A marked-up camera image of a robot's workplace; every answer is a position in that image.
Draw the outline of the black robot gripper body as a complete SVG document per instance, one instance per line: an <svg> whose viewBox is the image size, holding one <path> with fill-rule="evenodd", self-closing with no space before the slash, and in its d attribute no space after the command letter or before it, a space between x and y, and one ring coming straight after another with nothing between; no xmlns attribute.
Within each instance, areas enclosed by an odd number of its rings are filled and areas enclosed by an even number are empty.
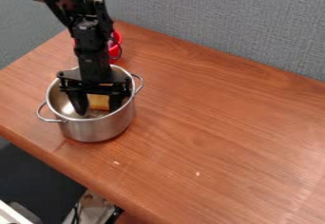
<svg viewBox="0 0 325 224"><path fill-rule="evenodd" d="M112 69L105 48L96 51L75 50L77 67L57 72L60 90L69 97L91 95L131 96L131 78Z"/></svg>

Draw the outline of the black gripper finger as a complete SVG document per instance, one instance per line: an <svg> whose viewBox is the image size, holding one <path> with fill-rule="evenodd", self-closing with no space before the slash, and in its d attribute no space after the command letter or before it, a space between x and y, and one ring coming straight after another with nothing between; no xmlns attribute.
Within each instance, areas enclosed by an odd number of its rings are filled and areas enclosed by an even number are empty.
<svg viewBox="0 0 325 224"><path fill-rule="evenodd" d="M123 102L121 95L111 95L109 96L109 111L113 112L120 106Z"/></svg>
<svg viewBox="0 0 325 224"><path fill-rule="evenodd" d="M79 115L84 115L87 113L88 108L87 94L83 92L68 92L67 96L76 113Z"/></svg>

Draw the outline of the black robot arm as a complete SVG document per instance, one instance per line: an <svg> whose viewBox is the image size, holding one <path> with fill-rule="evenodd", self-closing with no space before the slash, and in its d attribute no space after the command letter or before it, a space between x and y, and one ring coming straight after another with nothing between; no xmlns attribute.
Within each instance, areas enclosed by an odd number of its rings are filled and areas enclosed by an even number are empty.
<svg viewBox="0 0 325 224"><path fill-rule="evenodd" d="M84 115L89 108L88 97L108 98L104 107L115 111L131 96L131 80L112 70L108 44L112 36L112 18L105 0L34 0L45 4L73 39L73 53L79 66L57 72L60 91L73 109Z"/></svg>

